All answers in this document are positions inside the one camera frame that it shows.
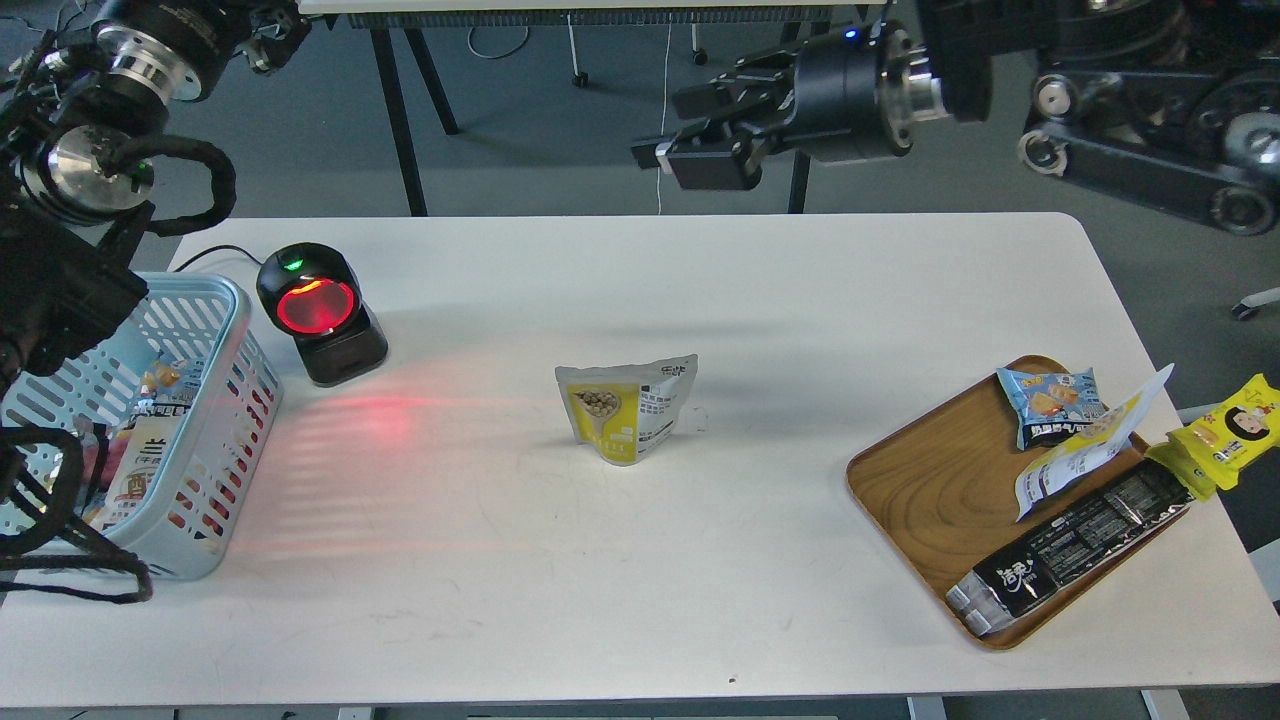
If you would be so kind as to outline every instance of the white snack package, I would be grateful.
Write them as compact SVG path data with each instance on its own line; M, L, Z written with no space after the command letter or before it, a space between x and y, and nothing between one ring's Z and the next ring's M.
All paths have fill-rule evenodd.
M1101 468L1119 455L1129 445L1129 434L1142 423L1151 401L1165 387L1172 372L1172 365L1165 365L1124 404L1107 410L1092 425L1032 461L1018 475L1014 486L1018 519L1025 518L1037 502L1062 491L1080 475Z
M577 442L605 461L634 465L671 436L698 374L698 356L645 365L556 368L561 400Z
M120 430L115 442L128 442L120 466L106 491L102 509L90 520L96 530L119 525L142 505L147 488L169 452L182 418L138 418L132 428Z

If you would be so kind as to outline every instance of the packaged food in basket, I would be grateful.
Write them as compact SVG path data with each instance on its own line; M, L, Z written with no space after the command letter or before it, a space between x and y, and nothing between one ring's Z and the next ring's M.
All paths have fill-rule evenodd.
M180 418L173 416L138 418L132 428L116 436L116 442L127 443L124 455L106 489L101 510L90 520L91 527L105 530L123 523L138 509L180 423Z
M105 530L127 520L146 497L183 416L196 402L205 359L179 359L166 350L142 373L128 423L115 433L110 455L119 456L111 484L100 505L88 505L83 516Z
M191 410L205 374L205 359L177 359L160 350L142 374L133 416L180 418Z

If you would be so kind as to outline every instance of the blue snack bag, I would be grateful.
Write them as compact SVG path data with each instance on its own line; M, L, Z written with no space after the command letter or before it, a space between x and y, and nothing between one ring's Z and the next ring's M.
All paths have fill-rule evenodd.
M1039 375L997 368L996 378L1018 413L1018 450L1055 446L1107 411L1093 368Z

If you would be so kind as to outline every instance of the snack package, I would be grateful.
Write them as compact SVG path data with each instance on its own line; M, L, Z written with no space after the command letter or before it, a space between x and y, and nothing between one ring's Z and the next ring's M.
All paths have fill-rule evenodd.
M123 523L138 509L180 424L182 418L138 418L133 428L116 436L116 442L128 445L111 487L106 489L102 507L93 514L90 527L105 530Z
M1142 423L1151 401L1174 372L1166 365L1129 400L1108 410L1093 424L1062 441L1039 456L1018 475L1018 519L1021 520L1037 502L1061 492L1073 480L1101 468L1129 445L1129 434Z
M205 359L179 360L166 350L156 352L142 373L134 418L180 418L196 402L205 374Z
M1170 432L1169 447L1153 447L1148 455L1206 500L1216 489L1234 488L1240 470L1280 443L1277 409L1280 391L1262 374L1253 375L1212 413Z
M1002 630L1115 562L1190 502L1178 478L1143 460L978 562L947 591L947 605L975 635Z
M997 368L996 378L1018 413L1018 450L1055 446L1107 411L1098 398L1093 368L1076 374Z
M634 465L671 436L698 374L698 356L646 365L556 368L577 442L605 461Z

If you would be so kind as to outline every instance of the red scanner light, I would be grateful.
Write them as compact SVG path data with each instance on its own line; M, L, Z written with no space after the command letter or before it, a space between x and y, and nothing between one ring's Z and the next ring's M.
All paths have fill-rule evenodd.
M325 334L346 323L355 309L355 291L344 283L321 278L285 292L275 314L293 332Z

